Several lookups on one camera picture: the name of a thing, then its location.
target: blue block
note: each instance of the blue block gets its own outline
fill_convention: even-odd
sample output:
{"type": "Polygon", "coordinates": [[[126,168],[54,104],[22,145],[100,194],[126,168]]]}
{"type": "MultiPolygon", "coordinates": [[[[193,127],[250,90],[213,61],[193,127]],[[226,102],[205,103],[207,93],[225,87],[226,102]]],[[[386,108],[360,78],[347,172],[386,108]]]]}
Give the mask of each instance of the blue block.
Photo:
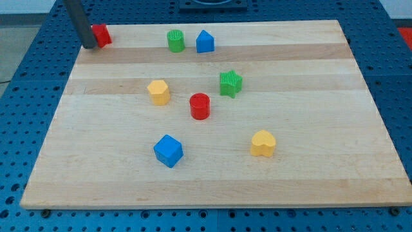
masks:
{"type": "Polygon", "coordinates": [[[214,38],[205,30],[200,32],[200,35],[196,39],[196,50],[198,53],[213,52],[214,51],[214,38]]]}
{"type": "Polygon", "coordinates": [[[153,149],[156,158],[169,168],[173,168],[183,156],[182,144],[170,135],[163,136],[163,138],[154,145],[153,149]]]}

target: white floor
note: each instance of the white floor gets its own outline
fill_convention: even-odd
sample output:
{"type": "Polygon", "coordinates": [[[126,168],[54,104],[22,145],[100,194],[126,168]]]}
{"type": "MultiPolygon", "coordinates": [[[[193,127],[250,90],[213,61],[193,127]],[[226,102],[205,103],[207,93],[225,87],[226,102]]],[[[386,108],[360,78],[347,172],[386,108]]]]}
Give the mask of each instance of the white floor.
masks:
{"type": "Polygon", "coordinates": [[[0,28],[0,97],[38,31],[39,27],[0,28]]]}

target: metal rod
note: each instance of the metal rod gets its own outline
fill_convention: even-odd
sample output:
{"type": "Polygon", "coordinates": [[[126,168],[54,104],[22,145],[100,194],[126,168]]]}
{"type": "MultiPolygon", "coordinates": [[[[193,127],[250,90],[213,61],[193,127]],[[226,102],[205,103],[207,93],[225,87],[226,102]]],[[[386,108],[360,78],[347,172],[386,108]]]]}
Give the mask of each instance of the metal rod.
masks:
{"type": "Polygon", "coordinates": [[[97,46],[97,41],[93,32],[91,31],[89,19],[84,12],[82,3],[80,0],[63,0],[66,6],[67,13],[70,16],[77,35],[82,42],[82,45],[86,49],[92,49],[97,46]]]}

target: red cylinder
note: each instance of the red cylinder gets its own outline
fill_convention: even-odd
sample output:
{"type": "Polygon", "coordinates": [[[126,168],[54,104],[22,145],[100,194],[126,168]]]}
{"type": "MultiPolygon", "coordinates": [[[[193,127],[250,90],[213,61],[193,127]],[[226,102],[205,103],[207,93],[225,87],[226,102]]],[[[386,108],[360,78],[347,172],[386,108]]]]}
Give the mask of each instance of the red cylinder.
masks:
{"type": "Polygon", "coordinates": [[[194,119],[203,120],[211,114],[211,100],[204,93],[194,94],[190,101],[191,115],[194,119]]]}

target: green cylinder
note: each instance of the green cylinder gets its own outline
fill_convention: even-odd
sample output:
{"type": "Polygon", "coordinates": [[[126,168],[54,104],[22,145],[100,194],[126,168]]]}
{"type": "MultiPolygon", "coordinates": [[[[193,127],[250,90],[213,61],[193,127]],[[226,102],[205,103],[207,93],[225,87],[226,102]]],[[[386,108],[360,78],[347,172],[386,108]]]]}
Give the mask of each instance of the green cylinder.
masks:
{"type": "Polygon", "coordinates": [[[181,30],[171,30],[167,33],[167,43],[171,52],[182,52],[185,50],[185,39],[181,30]]]}

